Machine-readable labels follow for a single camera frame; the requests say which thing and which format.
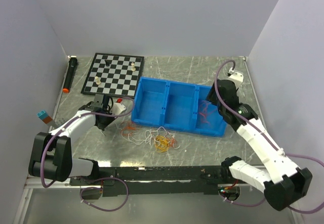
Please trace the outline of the blue three-compartment bin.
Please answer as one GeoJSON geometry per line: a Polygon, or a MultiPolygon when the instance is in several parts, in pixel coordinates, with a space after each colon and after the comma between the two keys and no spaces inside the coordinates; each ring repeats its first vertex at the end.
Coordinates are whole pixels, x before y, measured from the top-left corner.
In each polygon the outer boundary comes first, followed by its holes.
{"type": "Polygon", "coordinates": [[[206,101],[210,86],[141,77],[132,121],[210,137],[222,137],[227,127],[217,107],[206,101]]]}

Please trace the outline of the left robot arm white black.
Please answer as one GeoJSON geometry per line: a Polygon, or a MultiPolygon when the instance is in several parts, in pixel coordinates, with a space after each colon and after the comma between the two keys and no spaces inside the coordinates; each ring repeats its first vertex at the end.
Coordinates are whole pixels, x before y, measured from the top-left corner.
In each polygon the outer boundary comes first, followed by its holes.
{"type": "Polygon", "coordinates": [[[95,95],[91,101],[79,108],[69,121],[49,132],[40,132],[34,138],[28,173],[53,181],[63,182],[69,177],[81,176],[89,185],[100,178],[98,162],[86,158],[72,158],[72,144],[93,126],[104,130],[126,108],[118,103],[109,102],[108,95],[95,95]]]}

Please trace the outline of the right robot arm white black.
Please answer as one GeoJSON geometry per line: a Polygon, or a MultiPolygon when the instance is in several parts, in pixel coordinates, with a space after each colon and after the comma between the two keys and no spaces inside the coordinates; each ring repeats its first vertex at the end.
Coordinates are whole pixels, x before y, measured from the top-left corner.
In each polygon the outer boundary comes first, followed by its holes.
{"type": "Polygon", "coordinates": [[[251,146],[266,168],[261,171],[238,157],[231,157],[221,170],[223,181],[231,183],[238,179],[250,184],[277,211],[307,194],[312,173],[308,168],[300,168],[279,148],[253,108],[239,101],[233,81],[217,79],[206,100],[217,106],[224,121],[251,146]]]}

